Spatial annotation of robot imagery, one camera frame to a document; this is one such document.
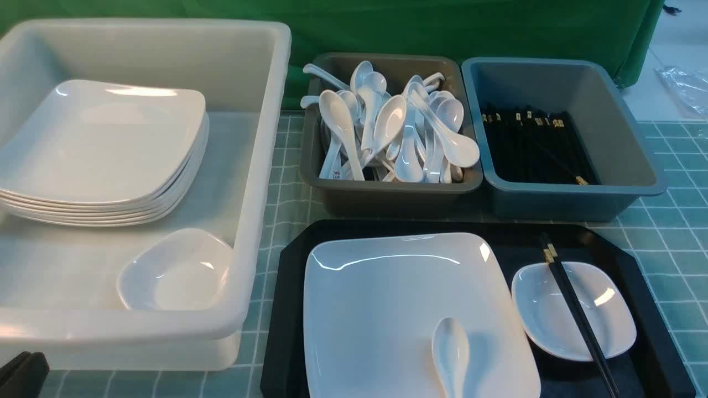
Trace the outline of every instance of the plastic bag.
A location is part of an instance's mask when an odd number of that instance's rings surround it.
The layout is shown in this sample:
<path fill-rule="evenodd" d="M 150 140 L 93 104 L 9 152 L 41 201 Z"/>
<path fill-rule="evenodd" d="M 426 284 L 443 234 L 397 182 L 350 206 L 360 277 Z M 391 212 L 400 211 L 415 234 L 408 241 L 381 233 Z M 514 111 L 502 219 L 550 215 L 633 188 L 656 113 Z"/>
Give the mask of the plastic bag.
<path fill-rule="evenodd" d="M 708 71 L 680 67 L 657 68 L 664 84 L 689 108 L 708 118 Z"/>

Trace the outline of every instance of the black tray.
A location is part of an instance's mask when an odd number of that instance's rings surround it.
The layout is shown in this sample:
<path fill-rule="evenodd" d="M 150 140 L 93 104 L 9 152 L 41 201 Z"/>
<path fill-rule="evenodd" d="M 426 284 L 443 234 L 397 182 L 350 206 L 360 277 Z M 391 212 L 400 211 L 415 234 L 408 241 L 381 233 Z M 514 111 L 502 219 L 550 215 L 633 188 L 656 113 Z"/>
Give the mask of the black tray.
<path fill-rule="evenodd" d="M 507 284 L 516 271 L 543 262 L 538 236 L 547 232 L 568 261 L 603 269 L 627 301 L 636 323 L 636 343 L 608 360 L 620 396 L 696 396 L 651 293 L 634 259 L 600 235 L 572 224 L 496 224 L 471 222 L 392 222 L 324 220 L 303 231 L 280 254 L 261 391 L 265 398 L 309 398 L 302 337 L 302 294 L 310 251 L 325 241 L 441 232 L 471 232 L 494 251 Z M 541 376 L 541 397 L 606 397 L 592 363 L 555 358 L 529 341 Z"/>

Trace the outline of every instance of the teal tiled tablecloth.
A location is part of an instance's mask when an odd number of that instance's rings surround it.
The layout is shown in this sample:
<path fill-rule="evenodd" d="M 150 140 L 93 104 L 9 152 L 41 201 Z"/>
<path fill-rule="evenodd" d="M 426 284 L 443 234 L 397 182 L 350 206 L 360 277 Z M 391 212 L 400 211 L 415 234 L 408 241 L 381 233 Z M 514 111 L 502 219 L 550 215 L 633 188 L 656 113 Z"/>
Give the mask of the teal tiled tablecloth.
<path fill-rule="evenodd" d="M 633 255 L 699 395 L 708 393 L 708 124 L 640 123 L 670 188 L 608 223 L 581 223 Z M 302 116 L 278 125 L 261 249 L 236 363 L 222 372 L 52 371 L 42 398 L 261 398 L 280 251 L 329 218 L 297 173 Z M 472 220 L 496 221 L 481 212 Z"/>

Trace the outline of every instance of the green cloth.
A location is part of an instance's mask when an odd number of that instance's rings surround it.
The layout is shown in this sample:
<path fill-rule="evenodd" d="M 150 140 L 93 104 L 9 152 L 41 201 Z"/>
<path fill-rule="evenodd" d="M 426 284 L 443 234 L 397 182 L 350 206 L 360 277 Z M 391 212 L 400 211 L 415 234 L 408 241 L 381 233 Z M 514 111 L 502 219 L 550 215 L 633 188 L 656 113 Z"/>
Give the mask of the green cloth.
<path fill-rule="evenodd" d="M 618 86 L 639 78 L 663 0 L 0 0 L 0 34 L 32 18 L 193 17 L 280 21 L 292 30 L 285 108 L 323 52 L 585 59 Z"/>

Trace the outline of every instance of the chopstick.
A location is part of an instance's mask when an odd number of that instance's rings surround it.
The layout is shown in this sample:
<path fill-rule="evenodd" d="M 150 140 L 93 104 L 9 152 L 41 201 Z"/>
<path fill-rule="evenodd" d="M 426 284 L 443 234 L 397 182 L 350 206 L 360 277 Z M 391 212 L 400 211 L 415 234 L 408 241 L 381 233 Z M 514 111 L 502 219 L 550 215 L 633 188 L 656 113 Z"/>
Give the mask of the chopstick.
<path fill-rule="evenodd" d="M 543 255 L 546 258 L 549 268 L 551 269 L 553 278 L 556 280 L 558 288 L 563 294 L 563 298 L 566 300 L 568 308 L 571 310 L 573 319 L 575 320 L 578 329 L 580 329 L 581 335 L 583 335 L 583 340 L 585 340 L 585 344 L 588 346 L 590 355 L 593 357 L 595 364 L 598 366 L 600 376 L 603 378 L 607 392 L 610 393 L 612 398 L 619 398 L 620 391 L 617 388 L 615 379 L 612 378 L 610 367 L 607 366 L 605 354 L 603 353 L 598 340 L 595 338 L 595 333 L 593 333 L 593 329 L 590 326 L 588 318 L 585 316 L 585 312 L 583 311 L 580 301 L 578 300 L 578 296 L 573 289 L 573 285 L 571 284 L 570 279 L 568 279 L 568 274 L 566 273 L 565 268 L 563 268 L 563 263 L 559 258 L 553 243 L 551 243 L 551 239 L 545 232 L 541 234 L 541 245 L 543 246 Z"/>

